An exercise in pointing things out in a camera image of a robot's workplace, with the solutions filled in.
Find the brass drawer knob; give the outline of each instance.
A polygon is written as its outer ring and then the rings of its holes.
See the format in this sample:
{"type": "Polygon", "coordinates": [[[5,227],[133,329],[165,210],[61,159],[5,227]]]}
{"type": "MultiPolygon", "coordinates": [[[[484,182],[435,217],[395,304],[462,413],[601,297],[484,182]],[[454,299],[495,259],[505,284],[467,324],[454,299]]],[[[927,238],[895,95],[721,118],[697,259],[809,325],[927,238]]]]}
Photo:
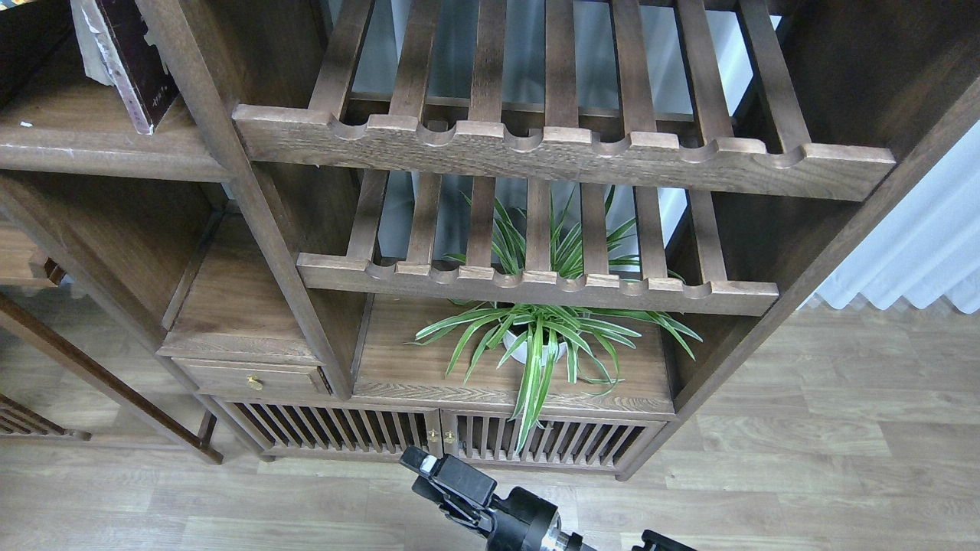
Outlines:
{"type": "Polygon", "coordinates": [[[248,376],[248,381],[246,382],[246,384],[248,384],[248,387],[251,388],[252,390],[262,390],[263,388],[262,381],[259,380],[259,378],[254,375],[248,376]]]}

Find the drawer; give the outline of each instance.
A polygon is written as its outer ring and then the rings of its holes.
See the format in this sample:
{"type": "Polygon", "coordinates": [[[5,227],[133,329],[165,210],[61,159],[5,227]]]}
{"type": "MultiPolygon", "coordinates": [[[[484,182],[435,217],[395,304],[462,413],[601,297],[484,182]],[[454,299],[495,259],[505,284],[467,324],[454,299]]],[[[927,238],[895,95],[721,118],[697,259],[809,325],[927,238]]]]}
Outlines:
{"type": "Polygon", "coordinates": [[[219,396],[267,398],[321,397],[330,394],[319,366],[293,366],[173,358],[200,386],[219,396]]]}

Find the wooden floor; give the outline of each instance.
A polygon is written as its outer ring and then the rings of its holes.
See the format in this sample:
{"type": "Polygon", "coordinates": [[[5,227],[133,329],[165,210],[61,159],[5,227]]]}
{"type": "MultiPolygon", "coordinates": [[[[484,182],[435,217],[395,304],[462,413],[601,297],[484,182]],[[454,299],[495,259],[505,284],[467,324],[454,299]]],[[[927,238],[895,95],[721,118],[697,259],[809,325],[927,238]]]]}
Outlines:
{"type": "MultiPolygon", "coordinates": [[[[627,483],[487,473],[600,551],[647,527],[701,551],[980,549],[980,317],[946,314],[802,310],[627,483]]],[[[396,465],[218,438],[219,467],[0,443],[0,549],[483,549],[396,465]]]]}

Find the wooden shelf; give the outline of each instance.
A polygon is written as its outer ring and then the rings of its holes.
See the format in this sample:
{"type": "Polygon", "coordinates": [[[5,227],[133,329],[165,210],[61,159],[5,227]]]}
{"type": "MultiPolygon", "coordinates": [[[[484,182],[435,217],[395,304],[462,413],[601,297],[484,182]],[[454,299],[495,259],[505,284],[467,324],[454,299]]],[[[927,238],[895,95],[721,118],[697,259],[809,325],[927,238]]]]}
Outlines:
{"type": "Polygon", "coordinates": [[[85,76],[73,36],[0,110],[0,169],[226,181],[181,98],[153,135],[113,86],[85,76]]]}
{"type": "Polygon", "coordinates": [[[57,287],[64,275],[30,237],[0,217],[0,285],[57,287]]]}
{"type": "Polygon", "coordinates": [[[571,4],[545,17],[545,122],[526,137],[502,124],[503,8],[481,10],[467,118],[432,131],[423,118],[439,10],[415,3],[387,114],[346,125],[349,91],[370,3],[341,10],[309,109],[239,105],[232,117],[257,161],[507,176],[603,184],[862,201],[895,165],[887,149],[812,143],[762,4],[739,5],[756,89],[776,142],[735,137],[704,6],[674,7],[700,147],[658,125],[638,6],[612,3],[612,34],[625,136],[615,143],[581,127],[575,95],[571,4]]]}
{"type": "Polygon", "coordinates": [[[226,215],[159,353],[318,366],[245,220],[226,215]]]}
{"type": "MultiPolygon", "coordinates": [[[[441,299],[375,295],[354,385],[354,400],[509,413],[514,408],[523,366],[508,360],[495,370],[502,349],[485,353],[463,385],[468,360],[461,360],[449,376],[444,376],[457,335],[454,338],[451,333],[428,346],[406,344],[414,340],[419,329],[463,309],[441,299]]],[[[602,387],[568,383],[564,361],[560,361],[542,415],[635,421],[672,419],[669,366],[664,359],[660,334],[653,326],[634,328],[643,333],[643,338],[636,340],[636,350],[619,347],[624,382],[607,396],[592,396],[589,392],[602,387]]],[[[470,342],[462,358],[470,357],[477,340],[470,342]]]]}

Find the slatted shelf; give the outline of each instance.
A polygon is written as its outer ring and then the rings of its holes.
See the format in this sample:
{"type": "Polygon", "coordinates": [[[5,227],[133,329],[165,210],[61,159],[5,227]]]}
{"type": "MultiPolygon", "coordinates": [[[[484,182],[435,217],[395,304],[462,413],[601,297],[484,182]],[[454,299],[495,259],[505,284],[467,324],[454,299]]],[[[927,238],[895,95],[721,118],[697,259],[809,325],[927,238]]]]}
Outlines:
{"type": "Polygon", "coordinates": [[[379,259],[375,243],[387,175],[366,172],[346,256],[299,255],[297,267],[308,287],[745,316],[763,314],[779,296],[774,283],[728,279],[708,192],[690,192],[700,283],[667,276],[659,215],[650,210],[657,208],[654,188],[636,188],[640,273],[610,270],[603,189],[596,184],[583,184],[581,193],[585,275],[571,279],[552,272],[550,185],[534,180],[528,183],[527,258],[520,274],[506,275],[490,264],[492,178],[476,178],[466,265],[451,266],[432,258],[439,199],[439,178],[433,175],[419,178],[407,258],[379,259]]]}
{"type": "MultiPolygon", "coordinates": [[[[427,346],[406,344],[412,342],[422,327],[464,309],[440,299],[375,295],[366,317],[367,329],[352,400],[392,407],[449,408],[508,415],[514,409],[523,365],[508,360],[496,369],[503,348],[486,352],[463,384],[468,358],[478,338],[470,341],[460,364],[448,376],[445,376],[445,366],[457,341],[453,334],[427,346]]],[[[635,340],[636,349],[618,347],[624,381],[609,394],[596,396],[593,394],[602,387],[582,382],[572,384],[562,373],[556,373],[542,415],[634,420],[638,425],[674,418],[670,393],[672,367],[664,356],[659,330],[651,325],[626,324],[643,336],[635,340]]],[[[559,361],[558,370],[564,371],[564,360],[559,361]]]]}
{"type": "Polygon", "coordinates": [[[180,98],[153,135],[137,134],[116,89],[85,76],[73,36],[0,109],[0,169],[229,179],[180,98]]]}
{"type": "Polygon", "coordinates": [[[701,104],[695,110],[703,139],[694,144],[677,128],[657,125],[662,115],[653,110],[636,0],[610,2],[623,118],[619,141],[602,141],[579,118],[574,60],[568,55],[574,51],[570,0],[547,3],[545,117],[543,126],[527,136],[512,133],[519,130],[509,128],[508,117],[501,115],[506,6],[500,0],[480,4],[466,118],[454,120],[445,131],[428,124],[425,92],[439,2],[416,0],[387,112],[370,114],[362,125],[345,124],[354,61],[370,20],[369,2],[350,4],[338,18],[339,30],[324,54],[309,109],[246,104],[235,109],[233,117],[253,159],[847,201],[867,197],[895,163],[886,149],[810,142],[762,0],[728,7],[737,11],[762,104],[776,128],[778,144],[772,151],[760,140],[734,137],[727,117],[702,117],[705,111],[726,114],[727,107],[723,95],[702,86],[718,68],[701,0],[673,6],[692,93],[701,104]],[[723,131],[709,125],[718,121],[723,131]]]}

